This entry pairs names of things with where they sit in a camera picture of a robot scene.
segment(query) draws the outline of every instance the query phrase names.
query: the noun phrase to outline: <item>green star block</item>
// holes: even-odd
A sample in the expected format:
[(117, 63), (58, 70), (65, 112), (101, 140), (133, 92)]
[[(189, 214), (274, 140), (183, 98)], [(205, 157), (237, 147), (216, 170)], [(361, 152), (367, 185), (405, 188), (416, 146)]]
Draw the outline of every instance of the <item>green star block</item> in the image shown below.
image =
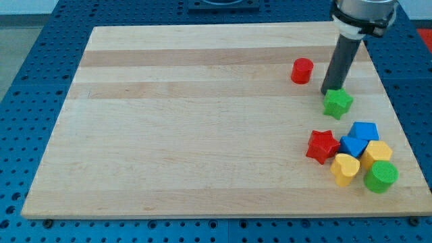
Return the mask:
[(336, 119), (350, 110), (354, 99), (345, 92), (343, 88), (339, 90), (328, 90), (324, 97), (324, 115), (331, 115)]

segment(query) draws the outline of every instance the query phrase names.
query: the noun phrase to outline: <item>red cylinder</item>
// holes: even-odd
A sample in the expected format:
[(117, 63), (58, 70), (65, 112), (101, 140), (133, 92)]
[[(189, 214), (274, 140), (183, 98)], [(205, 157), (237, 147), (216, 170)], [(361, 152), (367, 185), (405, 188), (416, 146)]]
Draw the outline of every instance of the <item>red cylinder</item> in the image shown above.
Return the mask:
[(292, 67), (291, 80), (296, 84), (307, 84), (311, 79), (313, 62), (307, 58), (299, 58)]

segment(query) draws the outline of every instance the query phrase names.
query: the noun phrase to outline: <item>black cylindrical rod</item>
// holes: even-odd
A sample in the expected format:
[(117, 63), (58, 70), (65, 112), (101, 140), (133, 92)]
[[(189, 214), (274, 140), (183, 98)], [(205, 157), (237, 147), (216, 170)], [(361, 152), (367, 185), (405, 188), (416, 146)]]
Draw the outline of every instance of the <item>black cylindrical rod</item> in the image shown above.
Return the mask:
[(331, 57), (329, 69), (324, 78), (321, 92), (325, 95), (328, 89), (338, 90), (342, 88), (346, 75), (350, 70), (352, 60), (356, 56), (360, 40), (352, 40), (339, 35), (333, 57)]

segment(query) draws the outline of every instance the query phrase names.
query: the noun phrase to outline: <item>red star block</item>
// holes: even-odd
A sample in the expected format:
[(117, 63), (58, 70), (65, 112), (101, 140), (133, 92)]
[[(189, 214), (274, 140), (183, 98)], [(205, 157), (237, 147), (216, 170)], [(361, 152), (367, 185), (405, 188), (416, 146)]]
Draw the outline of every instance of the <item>red star block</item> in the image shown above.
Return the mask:
[(312, 131), (308, 144), (309, 149), (306, 156), (316, 159), (322, 165), (326, 159), (335, 156), (340, 147), (339, 141), (333, 137), (330, 130), (325, 132)]

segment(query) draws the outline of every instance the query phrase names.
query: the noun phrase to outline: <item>green cylinder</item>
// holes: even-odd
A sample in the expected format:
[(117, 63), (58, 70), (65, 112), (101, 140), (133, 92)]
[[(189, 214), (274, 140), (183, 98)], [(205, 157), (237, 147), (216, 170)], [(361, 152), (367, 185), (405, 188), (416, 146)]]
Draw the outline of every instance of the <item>green cylinder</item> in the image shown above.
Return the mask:
[(398, 178), (398, 169), (389, 161), (376, 161), (364, 177), (364, 184), (372, 192), (384, 193)]

